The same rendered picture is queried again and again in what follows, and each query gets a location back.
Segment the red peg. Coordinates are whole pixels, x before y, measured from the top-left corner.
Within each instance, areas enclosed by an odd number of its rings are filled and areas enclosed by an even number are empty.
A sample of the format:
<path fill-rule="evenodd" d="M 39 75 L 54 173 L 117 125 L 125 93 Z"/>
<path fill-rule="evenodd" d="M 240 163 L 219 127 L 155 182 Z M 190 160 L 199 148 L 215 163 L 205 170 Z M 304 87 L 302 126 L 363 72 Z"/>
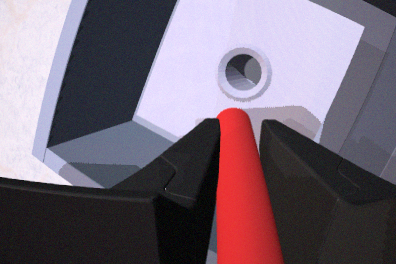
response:
<path fill-rule="evenodd" d="M 217 191 L 218 264 L 284 264 L 250 116 L 227 108 L 221 123 Z"/>

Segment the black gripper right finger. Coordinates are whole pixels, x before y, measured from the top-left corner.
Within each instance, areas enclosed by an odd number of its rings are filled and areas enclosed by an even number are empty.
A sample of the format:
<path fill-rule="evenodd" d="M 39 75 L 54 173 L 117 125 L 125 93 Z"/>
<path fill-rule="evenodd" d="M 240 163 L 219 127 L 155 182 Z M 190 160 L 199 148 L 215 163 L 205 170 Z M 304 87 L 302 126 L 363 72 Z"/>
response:
<path fill-rule="evenodd" d="M 260 163 L 284 264 L 396 264 L 396 185 L 278 120 Z"/>

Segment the white square plate with hole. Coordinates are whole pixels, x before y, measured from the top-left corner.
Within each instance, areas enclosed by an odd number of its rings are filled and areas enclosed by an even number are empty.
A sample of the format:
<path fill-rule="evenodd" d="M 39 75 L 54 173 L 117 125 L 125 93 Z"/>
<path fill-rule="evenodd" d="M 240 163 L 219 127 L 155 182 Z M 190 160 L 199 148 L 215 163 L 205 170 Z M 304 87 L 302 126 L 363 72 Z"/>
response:
<path fill-rule="evenodd" d="M 314 140 L 364 26 L 307 0 L 181 0 L 142 95 L 138 116 L 183 138 L 227 108 Z M 258 84 L 245 65 L 262 68 Z"/>

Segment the grey open box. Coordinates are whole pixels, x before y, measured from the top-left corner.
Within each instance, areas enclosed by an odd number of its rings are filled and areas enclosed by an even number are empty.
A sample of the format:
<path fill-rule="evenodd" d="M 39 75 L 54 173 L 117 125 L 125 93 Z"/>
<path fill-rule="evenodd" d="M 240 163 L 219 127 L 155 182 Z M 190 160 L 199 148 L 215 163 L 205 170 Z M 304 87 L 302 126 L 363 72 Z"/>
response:
<path fill-rule="evenodd" d="M 396 0 L 307 0 L 364 26 L 314 142 L 396 185 Z M 77 187 L 112 188 L 177 143 L 138 116 L 181 0 L 72 0 L 32 155 Z"/>

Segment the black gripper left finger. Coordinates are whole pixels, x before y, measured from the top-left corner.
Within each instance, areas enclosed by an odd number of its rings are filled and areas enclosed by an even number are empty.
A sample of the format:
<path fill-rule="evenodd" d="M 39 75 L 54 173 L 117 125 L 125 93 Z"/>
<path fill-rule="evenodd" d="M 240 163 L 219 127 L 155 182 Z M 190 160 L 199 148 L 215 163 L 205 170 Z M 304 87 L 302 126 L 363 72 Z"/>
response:
<path fill-rule="evenodd" d="M 109 189 L 0 177 L 0 264 L 205 264 L 219 158 L 207 118 Z"/>

